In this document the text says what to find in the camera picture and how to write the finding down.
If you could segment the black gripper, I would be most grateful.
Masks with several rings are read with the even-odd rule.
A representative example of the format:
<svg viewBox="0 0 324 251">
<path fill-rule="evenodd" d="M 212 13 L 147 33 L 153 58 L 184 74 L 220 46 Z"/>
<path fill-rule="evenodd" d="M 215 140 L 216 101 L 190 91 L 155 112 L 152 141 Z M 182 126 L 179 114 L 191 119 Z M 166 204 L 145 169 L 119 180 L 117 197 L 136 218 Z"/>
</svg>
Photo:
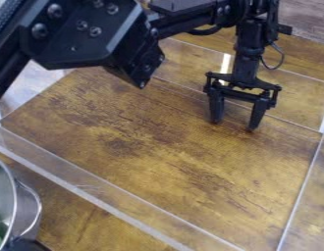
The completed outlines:
<svg viewBox="0 0 324 251">
<path fill-rule="evenodd" d="M 269 102 L 278 100 L 282 88 L 258 77 L 263 62 L 263 47 L 234 46 L 235 57 L 230 74 L 206 73 L 203 92 L 210 97 L 211 121 L 218 124 L 224 117 L 224 97 L 254 102 L 247 129 L 254 130 L 262 121 Z"/>
</svg>

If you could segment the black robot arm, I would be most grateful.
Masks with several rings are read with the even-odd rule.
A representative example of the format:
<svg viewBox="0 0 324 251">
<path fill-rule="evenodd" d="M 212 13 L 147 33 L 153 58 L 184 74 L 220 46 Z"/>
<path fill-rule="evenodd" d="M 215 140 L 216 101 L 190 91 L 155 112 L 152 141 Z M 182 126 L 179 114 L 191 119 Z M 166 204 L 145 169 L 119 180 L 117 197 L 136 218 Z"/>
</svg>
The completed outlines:
<svg viewBox="0 0 324 251">
<path fill-rule="evenodd" d="M 279 34 L 279 0 L 4 0 L 0 6 L 0 100 L 28 62 L 48 70 L 103 67 L 144 87 L 164 60 L 163 39 L 211 35 L 234 28 L 232 70 L 207 73 L 204 92 L 212 122 L 226 99 L 253 105 L 255 129 L 275 107 L 281 87 L 257 76 L 263 53 Z"/>
</svg>

